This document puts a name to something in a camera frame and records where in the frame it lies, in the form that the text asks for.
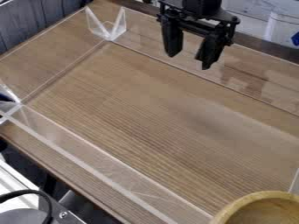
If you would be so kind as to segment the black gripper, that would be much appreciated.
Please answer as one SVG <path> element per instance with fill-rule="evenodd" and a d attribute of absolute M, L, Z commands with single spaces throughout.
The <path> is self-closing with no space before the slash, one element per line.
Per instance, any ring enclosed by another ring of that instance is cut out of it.
<path fill-rule="evenodd" d="M 163 46 L 169 57 L 183 49 L 183 31 L 203 37 L 195 59 L 208 70 L 219 60 L 224 46 L 232 45 L 240 19 L 221 8 L 221 0 L 158 0 L 157 21 Z"/>

